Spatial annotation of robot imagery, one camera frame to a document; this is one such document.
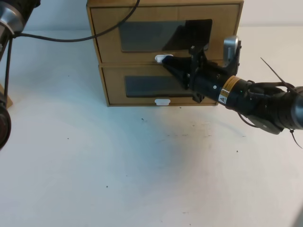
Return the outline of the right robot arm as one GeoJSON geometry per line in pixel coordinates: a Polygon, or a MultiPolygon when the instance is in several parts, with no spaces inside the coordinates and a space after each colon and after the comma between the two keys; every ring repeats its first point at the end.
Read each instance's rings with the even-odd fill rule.
{"type": "Polygon", "coordinates": [[[236,76],[241,46],[238,45],[227,66],[207,59],[203,50],[191,47],[190,57],[167,55],[161,61],[193,100],[200,103],[207,97],[246,117],[251,126],[278,135],[284,129],[303,128],[303,88],[283,81],[260,82],[236,76]]]}

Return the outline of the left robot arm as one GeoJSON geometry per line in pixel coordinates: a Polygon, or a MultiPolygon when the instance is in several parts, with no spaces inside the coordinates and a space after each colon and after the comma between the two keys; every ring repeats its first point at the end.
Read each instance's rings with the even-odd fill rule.
{"type": "Polygon", "coordinates": [[[41,4],[39,0],[2,0],[0,2],[0,56],[8,48],[5,71],[5,82],[0,93],[0,148],[9,140],[11,133],[11,117],[9,105],[9,68],[12,50],[12,40],[21,34],[34,8],[41,4]]]}

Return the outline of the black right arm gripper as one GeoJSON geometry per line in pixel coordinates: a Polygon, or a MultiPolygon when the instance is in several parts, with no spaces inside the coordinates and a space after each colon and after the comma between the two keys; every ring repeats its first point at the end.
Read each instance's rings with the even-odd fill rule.
{"type": "Polygon", "coordinates": [[[209,61],[204,48],[192,46],[189,54],[191,57],[168,55],[162,65],[185,90],[192,90],[195,102],[200,103],[206,97],[217,102],[223,83],[231,76],[230,70],[209,61]]]}

